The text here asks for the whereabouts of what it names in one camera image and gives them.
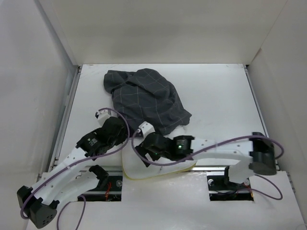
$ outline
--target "yellow trim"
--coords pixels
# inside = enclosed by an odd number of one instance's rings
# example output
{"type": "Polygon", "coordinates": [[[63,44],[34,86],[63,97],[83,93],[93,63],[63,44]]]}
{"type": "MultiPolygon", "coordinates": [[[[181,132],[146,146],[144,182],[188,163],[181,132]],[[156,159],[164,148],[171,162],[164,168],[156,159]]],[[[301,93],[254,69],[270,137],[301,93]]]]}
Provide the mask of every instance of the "yellow trim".
{"type": "MultiPolygon", "coordinates": [[[[181,172],[189,171],[189,170],[191,170],[192,168],[194,168],[195,165],[196,165],[196,163],[193,164],[192,166],[186,168],[186,169],[179,170],[179,171],[175,171],[175,172],[169,172],[169,173],[162,174],[162,175],[157,175],[157,176],[164,176],[164,175],[169,175],[169,174],[172,174],[172,173],[181,173],[181,172]]],[[[123,175],[125,175],[125,177],[127,177],[129,180],[139,181],[139,180],[146,180],[146,179],[150,179],[150,178],[153,178],[153,177],[157,177],[157,176],[151,176],[151,177],[147,177],[147,178],[143,178],[143,179],[133,179],[133,178],[129,177],[129,176],[126,174],[123,163],[122,163],[122,168],[123,168],[123,175]]]]}

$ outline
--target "white table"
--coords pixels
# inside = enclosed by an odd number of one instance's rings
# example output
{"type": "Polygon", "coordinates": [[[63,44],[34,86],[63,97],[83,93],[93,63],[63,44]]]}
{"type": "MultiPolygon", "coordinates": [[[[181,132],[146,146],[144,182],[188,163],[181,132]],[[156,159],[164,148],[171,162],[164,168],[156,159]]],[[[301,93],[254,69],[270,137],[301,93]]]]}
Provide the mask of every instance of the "white table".
{"type": "MultiPolygon", "coordinates": [[[[107,70],[142,68],[156,69],[175,85],[183,106],[192,113],[188,134],[218,140],[263,132],[242,65],[85,65],[59,161],[80,137],[99,127],[95,111],[112,107],[111,97],[103,88],[107,70]]],[[[198,165],[230,163],[233,162],[201,160],[198,165]]],[[[101,164],[121,166],[121,155],[106,157],[101,164]]],[[[254,202],[210,201],[206,172],[181,172],[142,181],[124,178],[122,201],[88,202],[79,230],[295,230],[303,219],[286,173],[278,172],[269,179],[281,189],[283,200],[254,193],[254,202]]],[[[258,177],[250,181],[253,188],[278,196],[266,181],[258,177]]],[[[76,202],[68,206],[61,217],[61,230],[75,229],[82,205],[76,202]]],[[[54,220],[44,230],[54,230],[55,225],[54,220]]],[[[27,230],[34,229],[30,222],[27,230]]]]}
{"type": "MultiPolygon", "coordinates": [[[[109,69],[155,69],[174,84],[192,117],[187,135],[225,140],[263,131],[259,113],[241,64],[124,64],[84,65],[61,148],[61,162],[86,133],[99,127],[95,112],[111,107],[103,78],[109,69]]],[[[121,152],[99,160],[103,166],[121,166],[121,152]]],[[[230,165],[234,160],[203,159],[198,166],[230,165]]]]}

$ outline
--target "dark cloth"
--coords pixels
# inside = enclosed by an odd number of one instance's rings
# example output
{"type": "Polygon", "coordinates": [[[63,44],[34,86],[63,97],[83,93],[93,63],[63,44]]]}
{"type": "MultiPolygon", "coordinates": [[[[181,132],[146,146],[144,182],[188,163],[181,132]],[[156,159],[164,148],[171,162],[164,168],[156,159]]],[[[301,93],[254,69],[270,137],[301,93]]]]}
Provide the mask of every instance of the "dark cloth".
{"type": "Polygon", "coordinates": [[[146,121],[157,132],[167,135],[177,126],[187,125],[192,116],[183,108],[174,85],[153,69],[109,70],[104,87],[112,94],[114,109],[133,130],[146,121]]]}

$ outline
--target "black checkered fabric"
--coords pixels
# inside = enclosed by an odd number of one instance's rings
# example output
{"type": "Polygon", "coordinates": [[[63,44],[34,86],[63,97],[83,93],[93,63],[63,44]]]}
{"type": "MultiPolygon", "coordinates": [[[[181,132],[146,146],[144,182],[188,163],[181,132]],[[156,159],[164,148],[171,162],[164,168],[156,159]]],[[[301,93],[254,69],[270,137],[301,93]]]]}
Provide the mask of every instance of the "black checkered fabric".
{"type": "Polygon", "coordinates": [[[174,85],[153,69],[109,70],[104,87],[112,94],[114,109],[133,130],[147,121],[157,132],[167,135],[177,126],[187,125],[192,116],[183,108],[174,85]]]}

